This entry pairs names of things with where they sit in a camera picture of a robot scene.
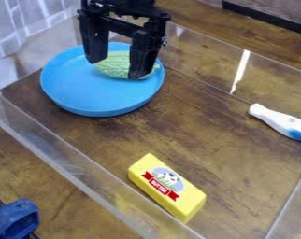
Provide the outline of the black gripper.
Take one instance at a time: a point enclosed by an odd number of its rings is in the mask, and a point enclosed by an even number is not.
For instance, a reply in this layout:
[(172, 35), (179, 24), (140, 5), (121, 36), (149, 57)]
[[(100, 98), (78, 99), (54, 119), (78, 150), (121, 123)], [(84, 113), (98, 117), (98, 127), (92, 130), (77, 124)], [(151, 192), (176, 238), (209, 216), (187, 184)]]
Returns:
[[(138, 79), (153, 69), (169, 14), (156, 7), (156, 0), (81, 0), (78, 13), (84, 56), (90, 64), (108, 54), (109, 31), (130, 35), (128, 78)], [(142, 26), (110, 17), (145, 18)]]

